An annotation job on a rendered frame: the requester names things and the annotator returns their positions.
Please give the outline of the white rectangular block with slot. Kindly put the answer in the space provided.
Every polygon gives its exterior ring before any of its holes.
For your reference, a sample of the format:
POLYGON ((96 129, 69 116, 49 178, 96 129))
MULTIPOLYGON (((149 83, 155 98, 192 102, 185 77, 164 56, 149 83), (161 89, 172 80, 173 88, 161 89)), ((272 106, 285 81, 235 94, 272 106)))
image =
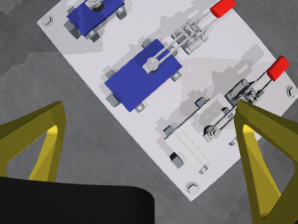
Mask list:
POLYGON ((208 143, 203 137, 204 128, 208 125, 213 126, 224 115, 223 111, 210 98, 169 136, 164 138, 194 174, 236 137, 235 126, 232 122, 220 133, 218 139, 213 139, 208 143))

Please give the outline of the blue rectangular block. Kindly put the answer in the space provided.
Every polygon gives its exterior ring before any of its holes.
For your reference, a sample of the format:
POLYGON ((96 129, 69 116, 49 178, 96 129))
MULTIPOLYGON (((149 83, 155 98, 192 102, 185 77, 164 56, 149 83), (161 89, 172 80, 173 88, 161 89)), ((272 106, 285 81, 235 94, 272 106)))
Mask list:
POLYGON ((86 1, 88 0, 85 0, 66 16, 86 40, 89 39, 87 34, 91 30, 95 29, 97 32, 116 16, 116 10, 118 8, 121 6, 125 8, 123 0, 103 0, 103 9, 95 12, 85 5, 86 1))
POLYGON ((156 38, 104 83, 129 112, 182 68, 171 54, 155 73, 147 74, 142 66, 163 48, 156 38))

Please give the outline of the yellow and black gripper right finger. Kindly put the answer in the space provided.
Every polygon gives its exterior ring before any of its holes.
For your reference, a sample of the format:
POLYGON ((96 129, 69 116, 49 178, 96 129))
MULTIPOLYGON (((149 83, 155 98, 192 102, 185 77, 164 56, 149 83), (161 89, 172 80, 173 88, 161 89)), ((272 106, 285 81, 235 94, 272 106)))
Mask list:
POLYGON ((234 125, 253 224, 295 224, 298 220, 298 123, 239 100, 234 125), (282 195, 264 162, 253 130, 294 163, 294 175, 282 195))

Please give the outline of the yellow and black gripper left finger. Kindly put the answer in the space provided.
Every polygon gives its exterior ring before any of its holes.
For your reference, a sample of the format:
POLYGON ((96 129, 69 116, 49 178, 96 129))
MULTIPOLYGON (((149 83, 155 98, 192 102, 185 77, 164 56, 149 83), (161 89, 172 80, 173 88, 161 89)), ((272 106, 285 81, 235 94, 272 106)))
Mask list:
POLYGON ((66 128, 62 101, 0 125, 0 176, 10 160, 47 132, 28 180, 55 182, 66 128))

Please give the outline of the light grey fixture plate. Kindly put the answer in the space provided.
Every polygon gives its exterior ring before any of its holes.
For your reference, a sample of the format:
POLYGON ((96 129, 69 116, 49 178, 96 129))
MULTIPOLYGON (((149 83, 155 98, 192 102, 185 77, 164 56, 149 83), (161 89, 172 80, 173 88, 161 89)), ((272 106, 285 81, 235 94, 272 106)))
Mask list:
MULTIPOLYGON (((189 19, 200 18, 220 0, 125 0, 127 16, 120 20, 116 15, 106 23, 97 31, 100 38, 94 43, 83 35, 76 40, 63 25, 69 20, 67 11, 83 1, 61 0, 45 14, 53 18, 52 24, 42 25, 45 15, 37 24, 134 140, 193 201, 241 158, 238 142, 228 144, 208 162, 203 175, 194 174, 185 163, 179 169, 172 164, 169 156, 174 151, 164 140, 163 130, 169 125, 175 130, 193 114, 200 97, 212 98, 220 109, 233 108, 224 96, 244 78, 257 80, 275 57, 231 8, 209 26, 205 32, 209 38, 191 54, 177 49, 175 59, 182 65, 178 70, 182 76, 175 82, 170 77, 141 102, 145 108, 140 113, 135 109, 129 113, 121 103, 112 107, 106 100, 112 92, 104 84, 108 80, 105 74, 121 69, 144 49, 141 43, 147 38, 152 42, 158 38, 166 47, 174 40, 171 34, 175 30, 189 19), (196 195, 187 193, 190 183, 198 184, 196 195)), ((298 98, 298 94, 288 97, 291 86, 297 89, 284 71, 255 105, 282 116, 298 98)))

